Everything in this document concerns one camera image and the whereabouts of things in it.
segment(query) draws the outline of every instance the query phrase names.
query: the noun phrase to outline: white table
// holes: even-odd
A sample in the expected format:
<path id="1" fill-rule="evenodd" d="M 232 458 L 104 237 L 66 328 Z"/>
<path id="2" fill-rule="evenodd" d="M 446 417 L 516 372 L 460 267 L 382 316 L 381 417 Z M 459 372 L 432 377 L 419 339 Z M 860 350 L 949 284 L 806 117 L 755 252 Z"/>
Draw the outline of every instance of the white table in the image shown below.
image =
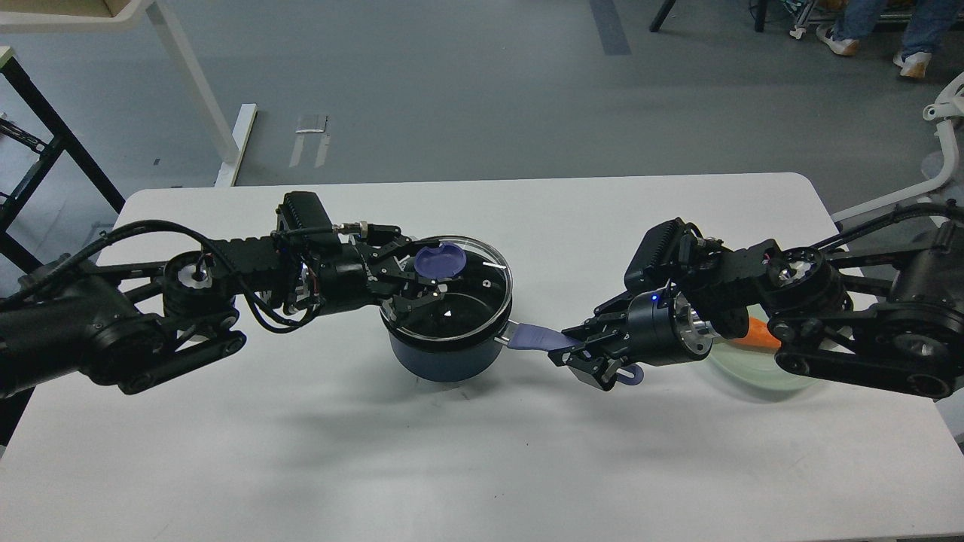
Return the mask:
<path id="1" fill-rule="evenodd" d="M 333 220 L 490 242 L 514 317 L 562 328 L 622 290 L 642 234 L 677 215 L 747 246 L 835 230 L 794 174 L 151 190 L 119 224 L 212 237 L 274 226 L 288 190 Z M 170 234 L 101 262 L 193 250 Z M 538 352 L 461 386 L 419 381 L 369 308 L 128 397 L 40 386 L 0 461 L 5 540 L 859 539 L 964 532 L 964 457 L 923 398 L 819 383 L 764 398 L 706 364 L 603 393 Z"/>

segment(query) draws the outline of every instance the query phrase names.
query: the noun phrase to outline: white table leg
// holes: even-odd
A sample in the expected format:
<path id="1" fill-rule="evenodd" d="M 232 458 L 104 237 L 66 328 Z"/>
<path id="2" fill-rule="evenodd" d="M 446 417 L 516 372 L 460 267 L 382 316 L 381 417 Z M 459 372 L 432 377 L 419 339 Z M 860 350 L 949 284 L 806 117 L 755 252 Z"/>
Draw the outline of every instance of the white table leg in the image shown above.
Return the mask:
<path id="1" fill-rule="evenodd" d="M 254 124 L 254 115 L 257 113 L 257 104 L 242 103 L 241 110 L 238 111 L 238 119 L 234 122 L 234 143 L 238 147 L 238 160 L 234 163 L 225 162 L 221 164 L 221 171 L 218 172 L 218 179 L 214 181 L 215 187 L 234 186 L 234 181 L 238 177 L 238 169 L 241 167 L 241 158 L 248 147 L 248 136 L 251 135 L 251 126 Z"/>
<path id="2" fill-rule="evenodd" d="M 210 132 L 218 154 L 226 165 L 233 165 L 236 169 L 241 162 L 241 152 L 221 108 L 218 107 L 218 101 L 204 78 L 204 72 L 201 71 L 201 65 L 198 64 L 198 58 L 191 49 L 191 43 L 187 40 L 180 21 L 174 11 L 161 1 L 147 7 L 147 17 L 174 61 L 174 66 L 187 87 L 188 95 L 200 111 L 201 120 Z"/>

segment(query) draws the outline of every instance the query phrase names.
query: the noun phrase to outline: carrot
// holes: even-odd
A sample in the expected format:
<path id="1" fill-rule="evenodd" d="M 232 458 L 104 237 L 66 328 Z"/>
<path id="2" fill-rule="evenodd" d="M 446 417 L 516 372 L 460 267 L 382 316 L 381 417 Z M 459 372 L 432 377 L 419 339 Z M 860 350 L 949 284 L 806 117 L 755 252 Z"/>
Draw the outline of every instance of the carrot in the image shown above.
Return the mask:
<path id="1" fill-rule="evenodd" d="M 731 342 L 740 346 L 753 346 L 755 348 L 766 348 L 777 350 L 780 348 L 780 340 L 773 337 L 766 329 L 766 322 L 750 316 L 750 331 L 742 339 L 732 339 Z"/>

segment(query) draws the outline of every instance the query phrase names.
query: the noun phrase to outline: shoe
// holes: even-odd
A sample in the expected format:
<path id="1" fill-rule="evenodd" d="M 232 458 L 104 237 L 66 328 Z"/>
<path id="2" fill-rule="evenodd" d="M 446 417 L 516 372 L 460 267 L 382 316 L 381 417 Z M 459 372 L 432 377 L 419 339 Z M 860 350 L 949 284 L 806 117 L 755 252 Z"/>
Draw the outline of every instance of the shoe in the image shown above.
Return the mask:
<path id="1" fill-rule="evenodd" d="M 894 55 L 894 64 L 900 67 L 901 77 L 911 79 L 924 79 L 924 72 L 927 71 L 927 64 L 930 63 L 930 53 L 914 53 L 903 58 L 903 52 Z"/>
<path id="2" fill-rule="evenodd" d="M 817 39 L 826 43 L 835 55 L 842 57 L 852 57 L 857 54 L 857 47 L 860 46 L 860 40 L 835 40 L 833 23 L 817 26 Z"/>

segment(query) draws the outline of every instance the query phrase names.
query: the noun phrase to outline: jeans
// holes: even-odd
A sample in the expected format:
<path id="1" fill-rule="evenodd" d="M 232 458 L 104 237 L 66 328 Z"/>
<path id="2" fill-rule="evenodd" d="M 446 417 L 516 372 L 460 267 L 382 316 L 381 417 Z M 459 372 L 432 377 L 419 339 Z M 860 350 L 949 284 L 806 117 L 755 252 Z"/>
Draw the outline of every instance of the jeans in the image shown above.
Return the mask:
<path id="1" fill-rule="evenodd" d="M 914 53 L 933 53 L 957 19 L 964 0 L 918 0 L 903 35 L 904 58 Z M 834 25 L 834 40 L 860 40 L 873 31 L 887 0 L 850 0 Z"/>

